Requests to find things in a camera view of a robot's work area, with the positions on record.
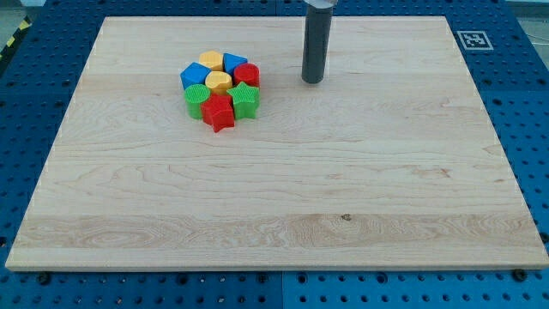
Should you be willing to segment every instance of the black cylinder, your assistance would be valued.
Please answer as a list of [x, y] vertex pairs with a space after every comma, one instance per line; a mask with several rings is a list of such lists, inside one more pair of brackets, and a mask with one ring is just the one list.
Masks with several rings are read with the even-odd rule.
[[305, 44], [301, 78], [308, 83], [318, 83], [324, 78], [326, 51], [328, 50], [329, 27], [334, 7], [317, 9], [307, 6], [305, 17]]

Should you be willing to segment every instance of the blue perforated panel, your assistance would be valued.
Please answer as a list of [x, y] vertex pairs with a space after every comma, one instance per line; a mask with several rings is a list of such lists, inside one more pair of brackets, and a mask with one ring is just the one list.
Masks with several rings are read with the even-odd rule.
[[[0, 80], [0, 261], [106, 15], [303, 15], [290, 0], [50, 0]], [[493, 51], [464, 58], [542, 238], [549, 241], [549, 73], [498, 0], [340, 0], [337, 15], [445, 15]], [[13, 274], [0, 308], [548, 307], [549, 271]]]

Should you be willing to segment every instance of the toy block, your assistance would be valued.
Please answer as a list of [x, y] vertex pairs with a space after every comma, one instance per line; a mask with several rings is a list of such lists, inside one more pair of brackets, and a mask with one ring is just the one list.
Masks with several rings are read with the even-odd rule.
[[234, 84], [239, 85], [241, 82], [259, 88], [259, 68], [254, 64], [240, 64], [234, 69]]
[[206, 81], [206, 76], [208, 76], [211, 71], [212, 70], [201, 64], [190, 64], [187, 69], [179, 75], [181, 77], [183, 89], [186, 89], [192, 85], [203, 84]]
[[214, 128], [214, 132], [234, 126], [230, 95], [212, 94], [204, 104], [200, 105], [200, 109], [202, 110], [202, 119]]
[[200, 54], [198, 63], [212, 71], [223, 71], [223, 55], [217, 51], [206, 51]]
[[194, 119], [202, 118], [200, 105], [209, 99], [210, 94], [208, 87], [202, 84], [191, 85], [185, 90], [184, 97], [189, 116]]
[[256, 118], [256, 109], [259, 107], [259, 88], [241, 82], [227, 92], [232, 96], [235, 119]]
[[240, 64], [247, 64], [248, 59], [230, 53], [223, 54], [223, 68], [227, 74], [234, 78], [234, 69]]
[[232, 88], [232, 78], [225, 72], [212, 71], [206, 77], [206, 87], [218, 95], [226, 95], [226, 91]]

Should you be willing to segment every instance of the blue cube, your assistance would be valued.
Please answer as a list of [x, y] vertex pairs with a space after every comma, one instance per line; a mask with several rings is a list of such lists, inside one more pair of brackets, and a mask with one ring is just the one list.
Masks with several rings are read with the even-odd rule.
[[203, 84], [206, 81], [206, 76], [211, 72], [208, 67], [205, 67], [198, 63], [190, 64], [179, 76], [181, 76], [181, 83], [183, 89], [186, 89], [192, 85]]
[[248, 59], [240, 57], [237, 55], [232, 55], [230, 53], [223, 54], [223, 70], [234, 78], [234, 69], [236, 69], [240, 64], [247, 64]]

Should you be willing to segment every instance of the green block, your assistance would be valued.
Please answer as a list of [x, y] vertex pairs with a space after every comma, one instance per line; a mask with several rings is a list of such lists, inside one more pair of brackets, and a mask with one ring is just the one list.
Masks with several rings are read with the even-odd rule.
[[194, 119], [202, 119], [200, 105], [209, 99], [210, 91], [208, 87], [202, 84], [188, 86], [185, 89], [185, 102], [187, 102], [187, 112]]
[[259, 107], [259, 88], [248, 86], [245, 82], [227, 90], [232, 96], [234, 118], [256, 118], [256, 109]]

